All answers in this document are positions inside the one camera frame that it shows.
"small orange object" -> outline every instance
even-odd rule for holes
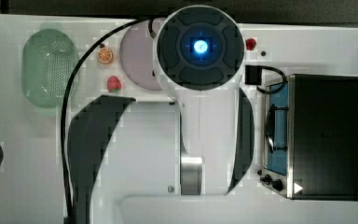
[[[109,64],[113,62],[114,54],[111,49],[103,47],[100,49],[100,52],[98,52],[98,61],[100,63]]]

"white platform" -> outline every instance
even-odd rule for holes
[[[60,110],[39,109],[28,102],[21,91],[23,46],[46,21],[60,22],[62,31],[74,41],[82,55],[99,37],[129,20],[0,15],[0,143],[5,152],[4,163],[0,167],[0,224],[62,223],[65,213],[57,116]],[[276,66],[287,75],[358,76],[358,29],[252,24],[242,24],[241,29],[244,37],[257,40],[256,50],[247,53],[249,63]],[[117,60],[118,46],[124,33],[120,32],[106,42],[109,48],[113,48]],[[262,50],[267,52],[266,57],[260,56]],[[81,69],[81,83],[72,99],[71,116],[101,94],[113,94],[108,93],[105,87],[107,78],[112,75],[120,77],[123,82],[124,89],[118,95],[135,97],[141,102],[170,101],[162,92],[137,88],[125,77],[119,61],[102,66],[96,55],[94,52]],[[255,88],[242,87],[254,107],[256,144],[254,163],[241,181],[241,186],[235,188],[235,194],[225,197],[135,194],[117,204],[118,219],[126,224],[358,223],[358,202],[289,201],[258,183],[255,172],[261,165],[262,138],[258,121],[262,116],[263,96]],[[142,169],[145,167],[142,160],[137,158],[134,161],[133,155],[140,153],[136,149],[142,142],[149,147],[141,154],[153,153],[153,141],[161,143],[158,150],[167,148],[164,157],[178,156],[175,154],[178,141],[174,131],[177,129],[177,113],[167,112],[167,105],[150,106],[140,103],[129,107],[127,112],[130,113],[123,116],[115,131],[113,139],[116,142],[108,148],[109,157],[115,150],[119,151],[120,158],[128,158],[129,162],[135,162],[135,167]],[[161,114],[166,119],[156,122]],[[142,127],[152,131],[144,134]],[[157,161],[158,155],[161,153],[150,158]],[[114,165],[109,162],[104,166],[113,168]],[[115,176],[122,175],[118,169],[113,169],[113,172],[118,172]],[[165,186],[170,184],[168,182],[159,184]]]

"black cable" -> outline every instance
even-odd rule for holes
[[[281,86],[276,89],[275,91],[266,91],[266,90],[263,90],[259,87],[257,87],[257,90],[260,91],[261,93],[264,93],[266,95],[271,95],[271,94],[275,94],[275,93],[278,93],[280,92],[281,90],[283,90],[284,86],[286,85],[286,82],[287,82],[287,79],[286,79],[286,75],[284,74],[283,71],[279,70],[278,68],[274,68],[274,67],[269,67],[269,66],[264,66],[264,65],[258,65],[257,67],[261,68],[260,71],[262,69],[266,69],[266,70],[269,70],[269,71],[273,71],[273,72],[276,72],[278,73],[279,75],[281,75],[282,77],[282,83],[281,83]]]
[[[153,21],[155,18],[149,20],[149,23],[147,24],[147,28],[149,29],[150,36],[154,39],[156,37],[156,32],[153,30]]]
[[[91,55],[91,53],[104,42],[104,40],[109,38],[111,35],[114,35],[115,33],[122,31],[142,21],[146,21],[146,20],[130,21],[129,23],[119,26],[118,28],[114,29],[113,31],[107,33],[99,40],[97,40],[97,42],[95,42],[81,57],[81,59],[77,62],[71,76],[68,79],[68,84],[66,85],[66,89],[65,89],[65,95],[63,96],[63,100],[62,100],[61,124],[60,124],[63,184],[65,189],[65,200],[66,200],[66,209],[67,209],[68,217],[72,216],[72,196],[71,196],[71,189],[69,186],[68,166],[65,160],[65,123],[66,123],[66,107],[68,106],[69,93],[71,91],[72,84],[75,80],[77,71],[80,69],[80,66],[83,64],[83,62],[86,61],[86,59]]]

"small white light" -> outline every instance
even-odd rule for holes
[[[295,193],[302,190],[302,187],[295,183]]]
[[[194,50],[197,53],[205,53],[208,49],[208,43],[206,43],[205,40],[197,40],[196,43],[194,43]]]

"green strainer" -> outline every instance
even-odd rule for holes
[[[32,35],[22,51],[21,87],[25,97],[42,108],[61,105],[77,60],[76,46],[64,33],[47,29]],[[76,78],[71,95],[77,86]]]

